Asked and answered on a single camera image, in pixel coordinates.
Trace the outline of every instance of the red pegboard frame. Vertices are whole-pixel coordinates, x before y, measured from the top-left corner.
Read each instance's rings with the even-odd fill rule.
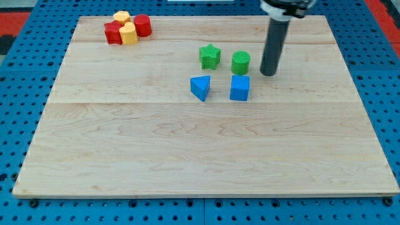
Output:
[[[388,9],[380,0],[365,0],[365,3],[392,44],[397,56],[400,57],[400,29],[396,27],[394,19],[388,14]]]
[[[18,36],[30,12],[0,12],[0,36]]]

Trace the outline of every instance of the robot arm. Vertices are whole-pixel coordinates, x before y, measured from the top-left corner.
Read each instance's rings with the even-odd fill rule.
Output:
[[[278,68],[283,44],[288,31],[290,19],[304,18],[307,10],[317,0],[260,0],[260,7],[271,19],[268,35],[262,55],[260,72],[265,76],[273,76]]]

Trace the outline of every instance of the blue triangular prism block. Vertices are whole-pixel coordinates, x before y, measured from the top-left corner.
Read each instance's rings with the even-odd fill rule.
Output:
[[[192,77],[190,91],[200,100],[205,101],[210,91],[211,76]]]

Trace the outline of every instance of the green cylinder block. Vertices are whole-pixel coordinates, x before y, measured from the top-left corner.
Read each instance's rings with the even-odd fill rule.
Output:
[[[250,55],[245,51],[237,51],[232,55],[231,71],[235,75],[245,75],[249,71]]]

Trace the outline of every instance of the blue pegboard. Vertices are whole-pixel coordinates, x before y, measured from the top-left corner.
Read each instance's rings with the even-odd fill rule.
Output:
[[[264,15],[258,0],[39,0],[0,67],[0,224],[400,224],[400,198],[20,200],[11,194],[79,16]],[[318,0],[397,181],[400,62],[365,3]]]

